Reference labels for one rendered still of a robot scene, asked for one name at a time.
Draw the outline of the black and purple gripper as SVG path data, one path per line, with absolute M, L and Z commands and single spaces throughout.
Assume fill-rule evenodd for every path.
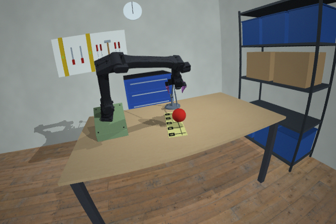
M 169 93 L 169 85 L 174 85 L 174 84 L 171 84 L 171 79 L 168 79 L 168 82 L 165 82 L 165 86 L 166 86 L 168 93 Z M 186 83 L 185 81 L 183 82 L 183 79 L 182 79 L 182 93 L 185 88 L 186 88 Z

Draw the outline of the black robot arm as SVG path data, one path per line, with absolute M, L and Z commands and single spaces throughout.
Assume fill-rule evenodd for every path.
M 181 73 L 189 72 L 191 65 L 184 62 L 179 55 L 159 56 L 129 56 L 123 52 L 112 52 L 94 61 L 101 94 L 101 121 L 112 122 L 114 106 L 110 96 L 109 73 L 127 73 L 132 68 L 170 68 L 172 69 L 171 84 L 175 89 L 182 87 Z M 175 70 L 176 69 L 176 70 Z M 178 76 L 180 75 L 180 76 Z M 178 77 L 177 77 L 178 76 Z

